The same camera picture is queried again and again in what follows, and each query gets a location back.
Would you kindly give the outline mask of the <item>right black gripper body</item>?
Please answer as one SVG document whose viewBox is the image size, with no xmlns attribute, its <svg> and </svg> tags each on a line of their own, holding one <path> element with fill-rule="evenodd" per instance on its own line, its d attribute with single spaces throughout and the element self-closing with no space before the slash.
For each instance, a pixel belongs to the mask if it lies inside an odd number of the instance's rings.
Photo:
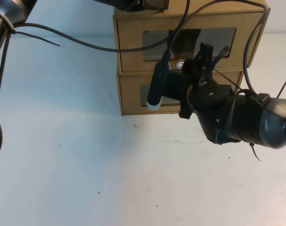
<svg viewBox="0 0 286 226">
<path fill-rule="evenodd" d="M 187 74 L 178 75 L 179 117 L 190 119 L 196 114 L 206 138 L 214 144 L 233 142 L 228 138 L 228 121 L 235 93 L 230 85 L 207 77 L 203 82 Z"/>
</svg>

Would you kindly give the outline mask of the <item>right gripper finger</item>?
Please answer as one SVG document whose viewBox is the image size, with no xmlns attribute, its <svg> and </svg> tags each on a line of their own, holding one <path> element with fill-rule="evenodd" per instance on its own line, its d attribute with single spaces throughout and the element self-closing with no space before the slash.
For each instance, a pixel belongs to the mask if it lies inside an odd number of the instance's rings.
<svg viewBox="0 0 286 226">
<path fill-rule="evenodd" d="M 211 62 L 211 71 L 213 71 L 217 65 L 217 63 L 225 57 L 225 55 L 229 52 L 230 48 L 229 46 L 225 46 L 221 51 L 220 53 L 212 60 Z"/>
<path fill-rule="evenodd" d="M 212 53 L 213 46 L 200 44 L 200 50 L 193 59 L 186 59 L 183 64 L 183 73 L 192 79 L 212 78 Z"/>
</svg>

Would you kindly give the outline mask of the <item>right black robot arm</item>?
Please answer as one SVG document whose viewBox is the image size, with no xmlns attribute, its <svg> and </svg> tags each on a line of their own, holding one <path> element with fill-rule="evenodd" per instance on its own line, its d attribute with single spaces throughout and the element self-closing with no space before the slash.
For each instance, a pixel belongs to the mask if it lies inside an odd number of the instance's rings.
<svg viewBox="0 0 286 226">
<path fill-rule="evenodd" d="M 215 144 L 244 141 L 270 148 L 286 145 L 286 99 L 255 94 L 249 89 L 234 92 L 231 85 L 212 77 L 225 47 L 212 58 L 213 47 L 201 43 L 194 59 L 186 60 L 182 72 L 189 74 L 189 86 L 181 100 L 180 117 L 195 113 L 207 139 Z"/>
</svg>

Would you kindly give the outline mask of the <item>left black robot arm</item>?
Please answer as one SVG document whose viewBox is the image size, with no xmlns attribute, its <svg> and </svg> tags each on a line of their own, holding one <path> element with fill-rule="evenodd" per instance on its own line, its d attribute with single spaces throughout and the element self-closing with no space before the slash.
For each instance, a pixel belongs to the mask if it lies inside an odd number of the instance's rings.
<svg viewBox="0 0 286 226">
<path fill-rule="evenodd" d="M 0 0 L 0 49 L 4 44 L 0 66 L 0 88 L 3 77 L 6 54 L 14 25 L 24 23 L 29 17 L 37 1 L 35 0 Z M 0 125 L 0 150 L 3 141 L 2 128 Z"/>
</svg>

